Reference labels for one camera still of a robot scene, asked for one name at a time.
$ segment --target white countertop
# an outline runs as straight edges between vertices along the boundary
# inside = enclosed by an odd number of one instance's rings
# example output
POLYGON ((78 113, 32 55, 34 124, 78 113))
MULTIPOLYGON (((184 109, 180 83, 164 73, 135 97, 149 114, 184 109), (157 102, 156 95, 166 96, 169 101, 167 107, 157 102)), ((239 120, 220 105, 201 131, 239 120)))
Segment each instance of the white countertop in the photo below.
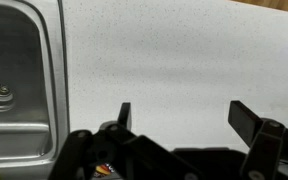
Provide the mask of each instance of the white countertop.
POLYGON ((132 103, 168 149, 247 148, 229 103, 288 126, 288 13, 225 0, 64 0, 71 130, 132 103))

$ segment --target sink basin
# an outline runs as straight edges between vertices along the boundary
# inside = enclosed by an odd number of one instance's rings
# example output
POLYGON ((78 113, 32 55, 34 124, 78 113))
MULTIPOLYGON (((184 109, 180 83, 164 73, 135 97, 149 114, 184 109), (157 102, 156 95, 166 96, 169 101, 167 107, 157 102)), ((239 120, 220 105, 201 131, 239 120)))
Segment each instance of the sink basin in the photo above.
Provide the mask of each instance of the sink basin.
POLYGON ((46 179, 69 133, 61 2, 0 0, 0 178, 46 179))

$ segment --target speckled countertop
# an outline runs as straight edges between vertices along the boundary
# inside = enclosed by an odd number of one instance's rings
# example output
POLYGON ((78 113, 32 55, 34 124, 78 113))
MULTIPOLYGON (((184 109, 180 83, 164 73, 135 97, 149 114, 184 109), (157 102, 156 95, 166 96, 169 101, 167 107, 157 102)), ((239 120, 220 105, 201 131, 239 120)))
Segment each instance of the speckled countertop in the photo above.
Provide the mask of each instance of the speckled countertop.
POLYGON ((131 102, 168 149, 246 150, 230 100, 288 126, 288 13, 225 0, 64 0, 71 129, 131 102))

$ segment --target stainless steel sink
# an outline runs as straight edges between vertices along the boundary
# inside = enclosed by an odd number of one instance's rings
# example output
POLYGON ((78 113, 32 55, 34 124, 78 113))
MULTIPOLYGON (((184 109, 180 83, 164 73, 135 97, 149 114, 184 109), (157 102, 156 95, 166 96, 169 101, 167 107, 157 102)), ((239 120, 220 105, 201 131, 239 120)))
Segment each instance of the stainless steel sink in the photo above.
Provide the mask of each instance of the stainless steel sink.
POLYGON ((0 0, 0 178, 46 179, 69 132, 61 2, 0 0))

